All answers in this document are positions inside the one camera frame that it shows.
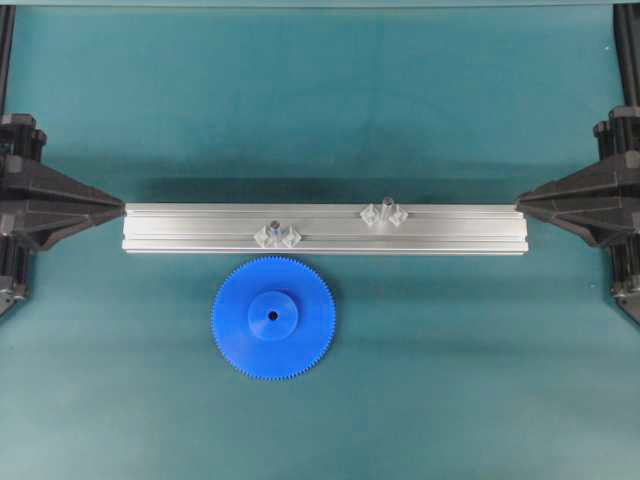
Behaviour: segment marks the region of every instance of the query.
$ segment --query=teal mat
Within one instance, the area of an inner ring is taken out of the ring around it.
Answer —
[[[152,202],[510,203],[620,102],[610,7],[22,8],[8,98],[47,164]],[[636,479],[640,332],[600,252],[529,227],[521,258],[305,257],[338,331],[285,383],[210,339],[247,257],[71,238],[0,326],[0,478]]]

